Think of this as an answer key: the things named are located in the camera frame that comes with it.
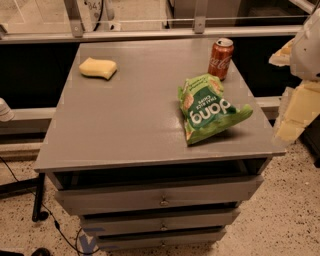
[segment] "terrazzo floor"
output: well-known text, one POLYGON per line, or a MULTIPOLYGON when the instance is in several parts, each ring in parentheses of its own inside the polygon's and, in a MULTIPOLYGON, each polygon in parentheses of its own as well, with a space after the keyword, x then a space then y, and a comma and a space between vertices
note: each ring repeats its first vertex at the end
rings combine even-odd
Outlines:
MULTIPOLYGON (((35 177, 34 160, 8 161, 17 178, 35 177)), ((109 256, 246 256, 307 255, 320 252, 320 170, 300 141, 287 148, 287 154, 275 157, 263 172, 264 183, 251 200, 240 205, 241 213, 228 226, 226 235, 214 244, 192 244, 164 248, 136 249, 95 255, 109 256)), ((0 163, 0 182, 13 182, 0 163)), ((70 217, 54 199, 55 188, 46 179, 43 202, 54 214, 71 244, 79 230, 78 217, 70 217)), ((53 218, 34 223, 31 220, 34 196, 25 194, 0 200, 0 250, 31 255, 39 247, 51 255, 77 255, 55 229, 53 218)), ((90 237, 80 233, 90 244, 90 237)))

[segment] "green chip bag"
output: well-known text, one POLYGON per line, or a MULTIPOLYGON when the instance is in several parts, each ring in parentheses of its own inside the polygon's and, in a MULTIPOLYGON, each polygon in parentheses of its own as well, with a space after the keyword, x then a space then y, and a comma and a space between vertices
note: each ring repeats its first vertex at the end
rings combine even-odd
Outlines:
POLYGON ((188 145, 240 123, 253 112, 248 104, 237 109, 225 100, 219 78, 210 74, 186 79, 184 88, 179 87, 178 97, 188 145))

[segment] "soda can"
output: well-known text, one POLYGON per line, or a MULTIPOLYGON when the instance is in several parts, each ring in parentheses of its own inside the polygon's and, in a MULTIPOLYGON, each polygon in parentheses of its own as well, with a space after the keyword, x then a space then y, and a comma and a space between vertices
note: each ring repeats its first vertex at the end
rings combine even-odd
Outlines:
POLYGON ((219 77, 219 79, 223 81, 228 73, 233 50, 232 40, 228 38, 220 38, 217 40, 212 46, 208 73, 219 77))

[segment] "sponge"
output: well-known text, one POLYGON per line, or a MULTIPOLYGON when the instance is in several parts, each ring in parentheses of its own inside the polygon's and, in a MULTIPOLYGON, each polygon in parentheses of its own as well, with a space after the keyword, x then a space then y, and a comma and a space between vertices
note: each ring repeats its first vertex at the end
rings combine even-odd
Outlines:
POLYGON ((92 77, 104 77, 109 80, 117 71, 117 64, 112 60, 86 59, 80 66, 81 74, 92 77))

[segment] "drawer handle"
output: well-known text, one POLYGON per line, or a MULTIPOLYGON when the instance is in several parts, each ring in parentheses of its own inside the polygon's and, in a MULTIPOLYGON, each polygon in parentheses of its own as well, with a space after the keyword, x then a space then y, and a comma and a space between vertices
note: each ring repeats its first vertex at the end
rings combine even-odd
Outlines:
POLYGON ((162 224, 162 227, 160 228, 160 231, 167 231, 167 230, 168 230, 168 228, 164 224, 162 224))
POLYGON ((169 202, 166 200, 166 198, 163 196, 162 201, 160 202, 160 206, 168 206, 169 202))

